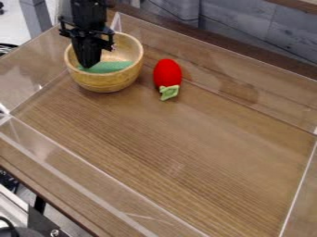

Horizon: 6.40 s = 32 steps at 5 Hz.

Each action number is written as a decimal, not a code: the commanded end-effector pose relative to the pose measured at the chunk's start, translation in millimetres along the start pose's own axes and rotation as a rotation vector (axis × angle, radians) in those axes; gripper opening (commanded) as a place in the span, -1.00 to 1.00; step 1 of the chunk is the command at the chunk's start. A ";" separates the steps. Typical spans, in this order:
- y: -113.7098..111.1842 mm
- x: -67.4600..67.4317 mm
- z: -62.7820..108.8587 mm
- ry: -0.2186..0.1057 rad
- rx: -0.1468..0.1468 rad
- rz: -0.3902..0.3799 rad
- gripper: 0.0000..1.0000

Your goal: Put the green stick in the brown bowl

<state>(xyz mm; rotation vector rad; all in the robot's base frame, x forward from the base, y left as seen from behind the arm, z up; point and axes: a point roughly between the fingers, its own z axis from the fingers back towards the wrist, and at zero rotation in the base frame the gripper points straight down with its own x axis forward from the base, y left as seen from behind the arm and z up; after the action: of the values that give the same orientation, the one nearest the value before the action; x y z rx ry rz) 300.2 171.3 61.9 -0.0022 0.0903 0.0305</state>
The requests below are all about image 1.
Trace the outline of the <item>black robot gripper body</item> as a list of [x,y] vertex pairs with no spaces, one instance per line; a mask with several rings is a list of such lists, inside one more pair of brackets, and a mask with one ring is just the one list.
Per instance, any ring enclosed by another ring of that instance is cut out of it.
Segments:
[[74,48],[85,51],[114,49],[114,30],[107,27],[109,0],[60,0],[60,35],[71,39]]

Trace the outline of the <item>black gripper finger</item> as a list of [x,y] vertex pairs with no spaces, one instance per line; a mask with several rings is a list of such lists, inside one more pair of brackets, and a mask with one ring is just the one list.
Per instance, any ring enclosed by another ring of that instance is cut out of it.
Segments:
[[103,50],[102,40],[94,39],[90,45],[89,68],[93,67],[101,61],[102,50]]
[[86,62],[86,43],[83,38],[75,37],[72,39],[72,46],[75,49],[75,56],[78,59],[79,64],[86,67],[87,62]]

